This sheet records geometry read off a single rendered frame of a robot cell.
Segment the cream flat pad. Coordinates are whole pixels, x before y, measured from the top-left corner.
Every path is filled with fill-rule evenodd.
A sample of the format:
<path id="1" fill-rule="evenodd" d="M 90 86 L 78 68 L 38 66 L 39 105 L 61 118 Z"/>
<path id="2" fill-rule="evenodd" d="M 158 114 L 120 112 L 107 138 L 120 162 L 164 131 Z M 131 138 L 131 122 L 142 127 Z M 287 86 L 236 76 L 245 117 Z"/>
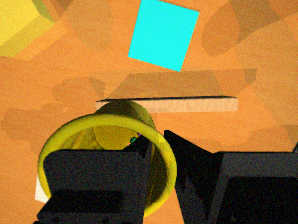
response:
<path id="1" fill-rule="evenodd" d="M 37 186 L 36 186 L 36 195 L 35 195 L 35 200 L 43 202 L 43 203 L 47 203 L 48 199 L 45 195 L 45 192 L 43 191 L 40 181 L 39 181 L 39 177 L 37 177 Z"/>

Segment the tan wooden bar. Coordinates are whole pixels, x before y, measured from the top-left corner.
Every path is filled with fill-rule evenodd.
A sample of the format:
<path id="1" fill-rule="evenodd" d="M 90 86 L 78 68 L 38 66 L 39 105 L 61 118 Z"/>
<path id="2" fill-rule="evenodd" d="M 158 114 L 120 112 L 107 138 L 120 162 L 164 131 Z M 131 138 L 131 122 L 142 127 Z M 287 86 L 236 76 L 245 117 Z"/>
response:
<path id="1" fill-rule="evenodd" d="M 143 106 L 149 113 L 169 112 L 219 112 L 237 111 L 238 97 L 233 96 L 190 96 L 157 98 L 123 98 L 95 101 L 96 111 L 115 100 L 130 100 Z"/>

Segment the yellow cup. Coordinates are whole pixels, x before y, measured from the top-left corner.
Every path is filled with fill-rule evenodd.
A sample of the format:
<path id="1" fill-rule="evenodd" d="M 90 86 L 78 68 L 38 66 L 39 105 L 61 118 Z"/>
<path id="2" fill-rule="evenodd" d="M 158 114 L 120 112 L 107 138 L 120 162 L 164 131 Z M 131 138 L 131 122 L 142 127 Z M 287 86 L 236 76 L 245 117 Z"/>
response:
<path id="1" fill-rule="evenodd" d="M 44 144 L 37 161 L 37 174 L 47 199 L 51 197 L 44 158 L 61 149 L 123 150 L 132 137 L 141 134 L 152 142 L 144 217 L 156 211 L 171 195 L 177 177 L 173 151 L 156 130 L 149 112 L 130 100 L 106 103 L 93 114 L 75 118 L 56 130 Z"/>

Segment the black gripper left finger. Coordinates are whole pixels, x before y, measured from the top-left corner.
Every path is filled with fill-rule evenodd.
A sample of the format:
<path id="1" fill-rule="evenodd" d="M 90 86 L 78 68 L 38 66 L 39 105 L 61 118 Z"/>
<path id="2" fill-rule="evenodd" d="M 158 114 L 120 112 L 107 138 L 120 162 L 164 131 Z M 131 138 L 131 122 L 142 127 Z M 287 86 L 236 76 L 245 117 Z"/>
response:
<path id="1" fill-rule="evenodd" d="M 126 194 L 127 222 L 143 224 L 152 142 L 140 135 L 123 150 L 61 149 L 43 170 L 50 195 L 56 190 L 110 190 Z"/>

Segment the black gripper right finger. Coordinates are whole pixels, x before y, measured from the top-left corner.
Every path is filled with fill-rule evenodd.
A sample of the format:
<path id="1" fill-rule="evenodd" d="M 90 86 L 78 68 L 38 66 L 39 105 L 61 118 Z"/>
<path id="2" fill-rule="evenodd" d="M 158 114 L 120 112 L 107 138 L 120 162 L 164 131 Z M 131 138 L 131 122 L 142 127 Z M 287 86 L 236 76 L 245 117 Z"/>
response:
<path id="1" fill-rule="evenodd" d="M 216 224 L 231 177 L 296 177 L 298 153 L 289 151 L 211 153 L 170 130 L 164 138 L 175 156 L 177 194 L 184 224 Z"/>

